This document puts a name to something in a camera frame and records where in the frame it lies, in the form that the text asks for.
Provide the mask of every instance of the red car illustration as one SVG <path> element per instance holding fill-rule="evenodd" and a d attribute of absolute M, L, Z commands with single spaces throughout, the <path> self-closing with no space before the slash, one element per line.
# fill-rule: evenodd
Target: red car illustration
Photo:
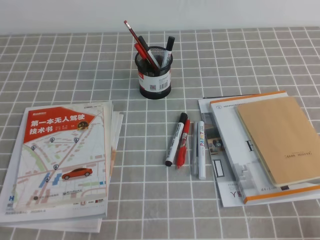
<path fill-rule="evenodd" d="M 69 178 L 80 177 L 83 175 L 88 177 L 90 174 L 92 174 L 91 168 L 77 168 L 71 172 L 63 174 L 62 179 L 68 180 Z"/>

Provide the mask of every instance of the pen holder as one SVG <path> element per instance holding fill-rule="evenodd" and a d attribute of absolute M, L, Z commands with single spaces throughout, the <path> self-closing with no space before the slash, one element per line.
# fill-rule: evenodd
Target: pen holder
<path fill-rule="evenodd" d="M 162 64 L 166 49 L 161 46 L 151 46 L 150 51 L 159 65 Z M 142 96 L 147 99 L 162 99 L 171 91 L 171 64 L 174 58 L 171 54 L 169 63 L 154 70 L 143 60 L 139 53 L 135 55 L 134 62 L 138 68 L 139 89 Z"/>

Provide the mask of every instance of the red marker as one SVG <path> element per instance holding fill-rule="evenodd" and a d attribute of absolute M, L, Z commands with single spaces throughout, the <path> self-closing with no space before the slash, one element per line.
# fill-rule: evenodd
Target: red marker
<path fill-rule="evenodd" d="M 185 121 L 183 131 L 182 131 L 182 140 L 181 145 L 178 153 L 178 158 L 176 161 L 176 167 L 179 169 L 181 166 L 185 164 L 186 161 L 186 152 L 187 152 L 187 139 L 188 139 L 188 133 L 189 133 L 189 126 L 190 126 L 190 119 L 188 118 Z"/>

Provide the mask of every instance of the table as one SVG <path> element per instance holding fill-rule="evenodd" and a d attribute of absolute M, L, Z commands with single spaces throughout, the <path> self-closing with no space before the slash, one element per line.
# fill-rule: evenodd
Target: table
<path fill-rule="evenodd" d="M 172 90 L 139 93 L 129 32 L 0 36 L 0 185 L 26 107 L 112 100 L 124 114 L 100 233 L 0 227 L 1 240 L 320 238 L 318 200 L 222 208 L 207 150 L 206 181 L 164 160 L 181 112 L 202 97 L 285 90 L 320 133 L 320 28 L 137 32 L 175 37 Z"/>

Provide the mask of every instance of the brown notebook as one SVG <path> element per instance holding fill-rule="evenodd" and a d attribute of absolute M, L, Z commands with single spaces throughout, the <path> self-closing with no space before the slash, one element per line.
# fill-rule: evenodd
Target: brown notebook
<path fill-rule="evenodd" d="M 320 178 L 320 138 L 294 97 L 246 103 L 237 110 L 276 187 Z"/>

